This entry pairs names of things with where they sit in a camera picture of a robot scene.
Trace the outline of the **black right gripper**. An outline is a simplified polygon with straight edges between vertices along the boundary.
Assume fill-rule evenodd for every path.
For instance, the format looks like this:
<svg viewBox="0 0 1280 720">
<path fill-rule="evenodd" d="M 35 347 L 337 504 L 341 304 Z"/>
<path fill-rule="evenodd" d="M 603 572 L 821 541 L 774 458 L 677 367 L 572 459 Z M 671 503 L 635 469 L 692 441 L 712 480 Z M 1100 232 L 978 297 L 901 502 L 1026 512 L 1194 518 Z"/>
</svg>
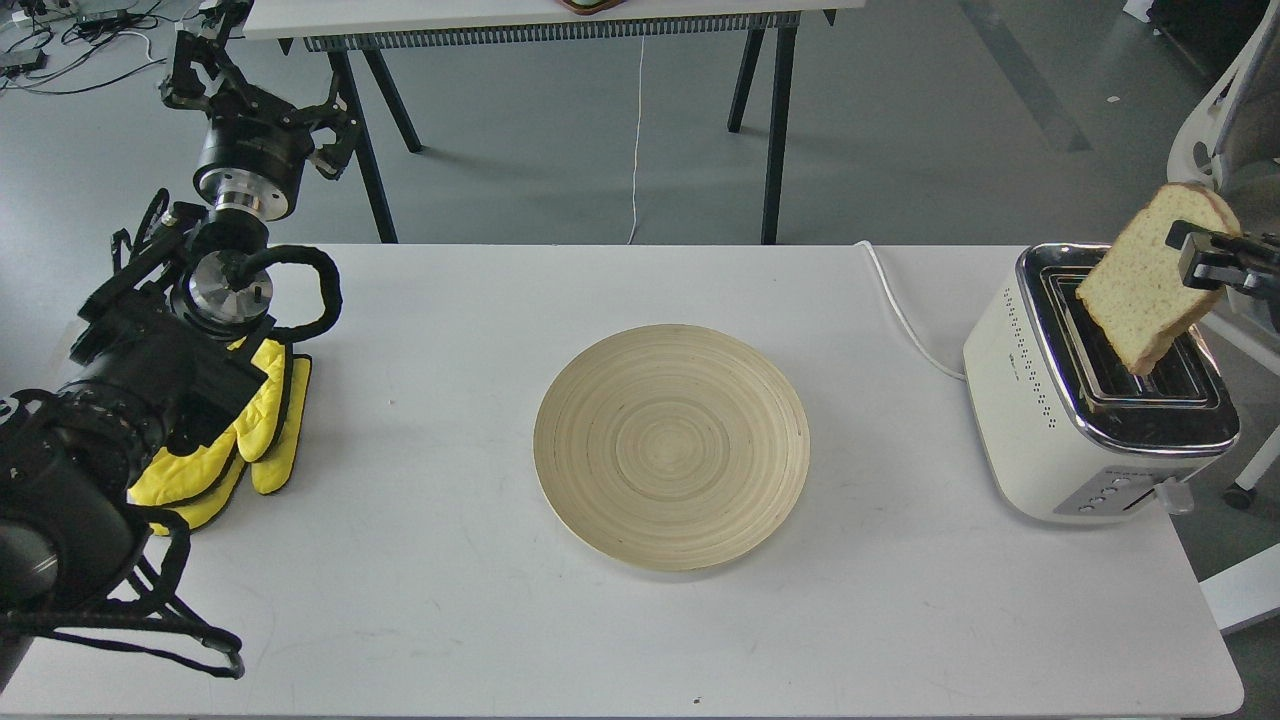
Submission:
<svg viewBox="0 0 1280 720">
<path fill-rule="evenodd" d="M 1193 290 L 1230 286 L 1254 293 L 1254 322 L 1279 334 L 1279 242 L 1275 232 L 1230 234 L 1175 220 L 1165 243 L 1180 251 L 1181 283 Z"/>
</svg>

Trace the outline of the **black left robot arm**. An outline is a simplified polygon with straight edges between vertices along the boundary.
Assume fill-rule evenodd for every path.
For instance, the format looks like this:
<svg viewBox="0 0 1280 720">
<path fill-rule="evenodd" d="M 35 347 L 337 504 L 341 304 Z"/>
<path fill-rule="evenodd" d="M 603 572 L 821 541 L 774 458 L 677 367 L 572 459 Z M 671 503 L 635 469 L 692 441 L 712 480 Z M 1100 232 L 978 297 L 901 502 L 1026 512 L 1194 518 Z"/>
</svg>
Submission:
<svg viewBox="0 0 1280 720">
<path fill-rule="evenodd" d="M 268 242 L 296 208 L 312 163 L 344 170 L 362 132 L 340 100 L 297 108 L 251 85 L 227 53 L 248 1 L 216 1 L 200 29 L 179 27 L 160 92 L 206 115 L 193 176 L 200 201 L 159 191 L 136 234 L 113 240 L 113 274 L 79 310 L 70 347 L 79 374 L 60 389 L 3 400 L 3 678 L 36 638 L 116 652 L 140 646 L 105 630 L 187 635 L 219 652 L 219 678 L 244 673 L 241 639 L 206 623 L 177 589 L 189 525 L 127 498 L 161 451 L 211 448 L 268 373 L 268 341 L 317 337 L 338 322 L 340 274 L 321 250 Z"/>
</svg>

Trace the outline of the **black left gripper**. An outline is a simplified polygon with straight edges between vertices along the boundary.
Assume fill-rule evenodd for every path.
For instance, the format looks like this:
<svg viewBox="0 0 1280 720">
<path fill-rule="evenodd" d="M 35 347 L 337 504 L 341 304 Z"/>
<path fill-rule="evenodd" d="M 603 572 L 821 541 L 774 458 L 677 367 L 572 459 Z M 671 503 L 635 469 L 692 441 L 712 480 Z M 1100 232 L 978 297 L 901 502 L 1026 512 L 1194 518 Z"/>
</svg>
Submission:
<svg viewBox="0 0 1280 720">
<path fill-rule="evenodd" d="M 161 102 L 209 118 L 193 186 L 212 208 L 238 208 L 261 222 L 280 220 L 298 205 L 307 164 L 335 179 L 358 140 L 358 120 L 333 90 L 317 105 L 296 108 L 244 77 L 227 42 L 253 1 L 201 1 L 200 35 L 175 32 Z"/>
</svg>

